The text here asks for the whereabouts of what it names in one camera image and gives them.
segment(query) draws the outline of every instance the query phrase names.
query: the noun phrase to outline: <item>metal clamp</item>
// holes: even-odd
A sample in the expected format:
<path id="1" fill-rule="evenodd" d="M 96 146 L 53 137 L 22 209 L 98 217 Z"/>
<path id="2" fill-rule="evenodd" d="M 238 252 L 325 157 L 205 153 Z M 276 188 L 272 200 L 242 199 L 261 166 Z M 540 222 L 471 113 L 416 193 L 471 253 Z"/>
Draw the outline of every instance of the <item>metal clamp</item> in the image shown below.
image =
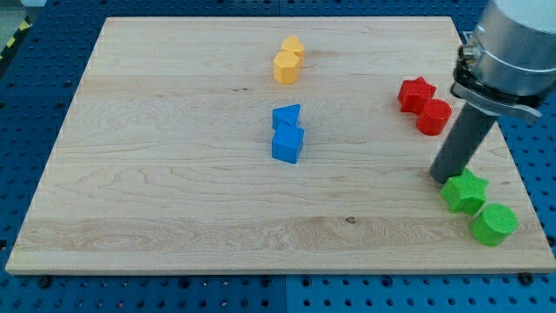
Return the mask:
<path id="1" fill-rule="evenodd" d="M 489 116 L 517 117 L 529 124 L 537 123 L 539 118 L 542 117 L 542 113 L 534 108 L 523 104 L 502 103 L 491 100 L 457 82 L 452 85 L 452 93 L 457 97 L 467 100 L 469 105 Z"/>

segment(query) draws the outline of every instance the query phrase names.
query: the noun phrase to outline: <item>red star block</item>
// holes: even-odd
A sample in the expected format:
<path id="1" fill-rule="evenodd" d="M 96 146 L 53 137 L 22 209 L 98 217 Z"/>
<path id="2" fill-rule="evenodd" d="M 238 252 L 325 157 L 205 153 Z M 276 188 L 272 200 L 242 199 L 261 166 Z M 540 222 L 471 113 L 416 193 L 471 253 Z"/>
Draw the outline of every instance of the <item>red star block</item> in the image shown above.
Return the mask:
<path id="1" fill-rule="evenodd" d="M 428 84 L 423 77 L 403 81 L 400 94 L 398 94 L 401 111 L 420 114 L 421 110 L 423 110 L 423 104 L 433 98 L 435 91 L 436 87 Z"/>

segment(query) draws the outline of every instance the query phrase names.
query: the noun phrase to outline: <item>blue block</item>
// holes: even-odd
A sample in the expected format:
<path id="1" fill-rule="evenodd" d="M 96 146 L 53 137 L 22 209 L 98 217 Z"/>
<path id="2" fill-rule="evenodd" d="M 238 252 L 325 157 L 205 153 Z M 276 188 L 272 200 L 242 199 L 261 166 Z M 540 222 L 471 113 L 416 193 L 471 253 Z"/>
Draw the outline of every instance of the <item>blue block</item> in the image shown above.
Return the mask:
<path id="1" fill-rule="evenodd" d="M 297 126 L 300 108 L 299 104 L 293 104 L 272 110 L 272 129 L 276 130 L 281 123 Z"/>
<path id="2" fill-rule="evenodd" d="M 272 157 L 291 164 L 297 163 L 297 158 L 303 149 L 303 135 L 305 130 L 281 123 L 272 138 Z"/>

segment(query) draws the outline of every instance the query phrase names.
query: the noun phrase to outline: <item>wooden table surface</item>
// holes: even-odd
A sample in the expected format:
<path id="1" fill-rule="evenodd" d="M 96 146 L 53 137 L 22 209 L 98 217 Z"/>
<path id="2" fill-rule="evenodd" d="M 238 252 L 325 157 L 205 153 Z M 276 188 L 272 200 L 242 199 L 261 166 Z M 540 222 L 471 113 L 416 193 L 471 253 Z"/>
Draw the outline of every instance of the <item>wooden table surface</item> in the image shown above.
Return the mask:
<path id="1" fill-rule="evenodd" d="M 306 46 L 294 85 L 281 40 Z M 517 232 L 475 242 L 428 167 L 462 106 L 447 17 L 108 18 L 32 200 L 12 274 L 446 274 L 555 261 L 495 125 L 470 168 Z M 453 105 L 422 135 L 401 81 Z M 271 110 L 301 103 L 296 165 L 270 157 Z"/>

